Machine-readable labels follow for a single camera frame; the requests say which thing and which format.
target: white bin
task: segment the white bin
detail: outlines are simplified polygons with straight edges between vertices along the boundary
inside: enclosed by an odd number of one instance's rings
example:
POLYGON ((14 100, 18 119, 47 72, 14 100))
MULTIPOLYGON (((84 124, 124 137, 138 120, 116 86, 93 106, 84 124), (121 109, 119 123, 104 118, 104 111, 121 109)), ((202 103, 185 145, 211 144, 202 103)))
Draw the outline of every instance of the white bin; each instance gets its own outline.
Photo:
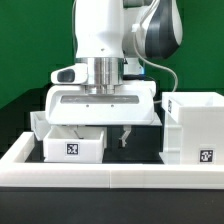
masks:
POLYGON ((163 93, 165 164, 224 164, 224 97, 163 93))
POLYGON ((47 122, 45 111, 30 112, 31 130, 35 133, 38 141, 42 141, 51 129, 47 122))
POLYGON ((106 130, 53 126, 44 138, 45 162, 102 163, 106 130))

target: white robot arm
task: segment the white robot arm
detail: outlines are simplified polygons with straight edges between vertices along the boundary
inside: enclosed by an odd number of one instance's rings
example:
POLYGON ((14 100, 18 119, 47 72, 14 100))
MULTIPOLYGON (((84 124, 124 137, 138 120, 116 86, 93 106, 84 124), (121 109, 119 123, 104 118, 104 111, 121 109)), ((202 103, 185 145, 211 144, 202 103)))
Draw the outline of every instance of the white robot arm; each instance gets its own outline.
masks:
POLYGON ((155 83, 123 81, 124 58, 167 58, 175 52, 182 39, 176 0, 76 0, 73 12, 76 66, 52 73, 57 85, 47 96, 48 122, 150 125, 155 83), (139 2, 146 6, 124 7, 139 2))

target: cable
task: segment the cable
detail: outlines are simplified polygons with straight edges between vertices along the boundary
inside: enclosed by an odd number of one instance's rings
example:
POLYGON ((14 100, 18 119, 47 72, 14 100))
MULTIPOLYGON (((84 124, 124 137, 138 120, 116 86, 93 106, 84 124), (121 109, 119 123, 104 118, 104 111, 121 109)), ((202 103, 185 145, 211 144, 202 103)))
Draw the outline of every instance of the cable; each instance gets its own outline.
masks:
MULTIPOLYGON (((140 23, 139 23, 139 27, 138 29, 142 26, 142 24, 144 23, 144 21, 146 20, 146 18, 149 16, 149 14, 155 9, 155 7, 158 5, 157 3, 159 3, 160 0, 154 0, 152 2, 152 4, 149 6, 149 9, 148 11, 145 13, 145 15, 143 16, 143 18, 141 19, 140 23)), ((136 32, 134 33, 133 35, 133 45, 134 45, 134 50, 135 50, 135 53, 137 54, 137 56, 139 57, 139 59, 141 59, 143 62, 145 62, 147 65, 151 66, 151 67, 155 67, 155 68, 158 68, 158 69, 161 69, 161 70, 164 70, 164 71, 167 71, 169 72, 173 78, 174 78, 174 81, 175 81, 175 84, 174 84, 174 88, 172 90, 172 92, 175 92, 177 87, 178 87, 178 77, 176 75, 176 73, 170 69, 170 68, 167 68, 167 67, 164 67, 164 66, 161 66, 161 65, 158 65, 158 64, 154 64, 148 60, 146 60, 138 51, 137 49, 137 30, 136 32)), ((154 104, 158 104, 158 103, 161 103, 162 100, 159 100, 159 101, 154 101, 154 104)))
POLYGON ((72 6, 72 42, 73 42, 73 49, 75 49, 75 29, 74 29, 74 21, 75 21, 75 6, 76 6, 77 0, 74 0, 73 6, 72 6))

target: green wall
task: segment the green wall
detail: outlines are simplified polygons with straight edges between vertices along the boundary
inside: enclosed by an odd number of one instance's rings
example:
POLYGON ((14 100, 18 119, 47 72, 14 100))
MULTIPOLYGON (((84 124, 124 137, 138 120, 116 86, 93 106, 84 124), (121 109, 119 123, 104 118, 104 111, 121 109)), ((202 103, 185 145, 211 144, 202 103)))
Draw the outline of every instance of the green wall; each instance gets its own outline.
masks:
MULTIPOLYGON (((180 49, 166 61, 179 90, 224 93, 224 1, 177 0, 183 22, 180 49)), ((0 1, 0 108, 31 88, 43 87, 50 73, 73 62, 72 0, 0 1)), ((147 68, 163 90, 173 80, 147 68)))

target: white box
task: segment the white box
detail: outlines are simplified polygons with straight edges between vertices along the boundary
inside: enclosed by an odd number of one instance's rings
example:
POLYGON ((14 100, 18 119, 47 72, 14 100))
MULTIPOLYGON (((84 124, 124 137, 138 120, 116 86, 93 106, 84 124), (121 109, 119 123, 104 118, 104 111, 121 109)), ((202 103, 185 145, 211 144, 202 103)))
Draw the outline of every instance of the white box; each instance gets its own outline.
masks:
POLYGON ((31 130, 35 133, 38 141, 42 141, 51 130, 50 124, 45 117, 45 111, 35 111, 30 113, 31 130))
POLYGON ((44 138, 45 162, 102 163, 106 130, 53 126, 44 138))
POLYGON ((213 92, 163 93, 161 158, 166 164, 224 164, 224 97, 213 92))

